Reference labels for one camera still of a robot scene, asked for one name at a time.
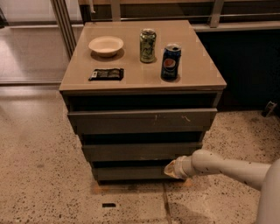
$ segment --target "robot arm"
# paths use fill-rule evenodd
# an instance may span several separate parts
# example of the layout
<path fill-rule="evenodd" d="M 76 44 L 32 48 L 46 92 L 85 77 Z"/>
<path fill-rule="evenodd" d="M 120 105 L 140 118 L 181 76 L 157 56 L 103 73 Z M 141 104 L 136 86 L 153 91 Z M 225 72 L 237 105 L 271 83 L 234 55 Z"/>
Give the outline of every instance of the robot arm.
<path fill-rule="evenodd" d="M 280 159 L 273 165 L 224 159 L 207 150 L 196 150 L 190 157 L 178 157 L 164 169 L 175 179 L 195 175 L 224 174 L 261 191 L 256 224 L 280 221 Z"/>

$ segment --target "open drawer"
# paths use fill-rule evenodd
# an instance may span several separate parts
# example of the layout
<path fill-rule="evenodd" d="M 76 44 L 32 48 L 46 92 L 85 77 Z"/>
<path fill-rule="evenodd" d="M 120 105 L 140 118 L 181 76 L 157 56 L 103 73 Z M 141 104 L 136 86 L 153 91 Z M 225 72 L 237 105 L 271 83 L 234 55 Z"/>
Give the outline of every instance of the open drawer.
<path fill-rule="evenodd" d="M 216 108 L 69 112 L 78 135 L 209 130 Z"/>

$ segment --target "dresser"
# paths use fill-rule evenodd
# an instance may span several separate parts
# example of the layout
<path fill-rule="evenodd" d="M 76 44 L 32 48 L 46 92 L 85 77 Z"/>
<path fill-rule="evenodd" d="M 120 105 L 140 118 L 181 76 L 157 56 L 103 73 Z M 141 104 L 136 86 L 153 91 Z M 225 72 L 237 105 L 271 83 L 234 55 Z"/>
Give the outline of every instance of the dresser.
<path fill-rule="evenodd" d="M 143 28 L 157 33 L 156 60 L 140 61 Z M 114 36 L 124 46 L 112 58 L 88 48 Z M 182 46 L 175 81 L 160 78 L 165 46 Z M 122 80 L 94 80 L 96 68 L 123 68 Z M 186 20 L 85 24 L 59 87 L 73 131 L 97 181 L 168 179 L 171 160 L 202 147 L 226 87 L 220 72 Z"/>

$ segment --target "bowl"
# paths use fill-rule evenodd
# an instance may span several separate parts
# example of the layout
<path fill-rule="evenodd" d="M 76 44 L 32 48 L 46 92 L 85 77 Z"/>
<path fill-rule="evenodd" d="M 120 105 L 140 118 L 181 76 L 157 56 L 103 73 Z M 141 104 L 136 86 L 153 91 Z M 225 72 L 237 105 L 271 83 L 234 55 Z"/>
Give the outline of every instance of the bowl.
<path fill-rule="evenodd" d="M 120 38 L 103 36 L 90 41 L 88 47 L 101 57 L 113 57 L 123 47 L 123 41 Z"/>

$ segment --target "can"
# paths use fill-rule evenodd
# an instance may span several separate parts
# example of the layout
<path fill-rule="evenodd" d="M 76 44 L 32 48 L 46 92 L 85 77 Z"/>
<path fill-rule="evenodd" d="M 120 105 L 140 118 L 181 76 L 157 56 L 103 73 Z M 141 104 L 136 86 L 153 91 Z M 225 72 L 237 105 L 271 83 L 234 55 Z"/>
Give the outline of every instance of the can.
<path fill-rule="evenodd" d="M 157 34 L 152 29 L 142 29 L 140 33 L 140 60 L 151 63 L 155 60 L 155 44 Z"/>
<path fill-rule="evenodd" d="M 161 78 L 165 81 L 174 81 L 178 77 L 178 67 L 181 57 L 181 46 L 169 44 L 164 49 Z"/>

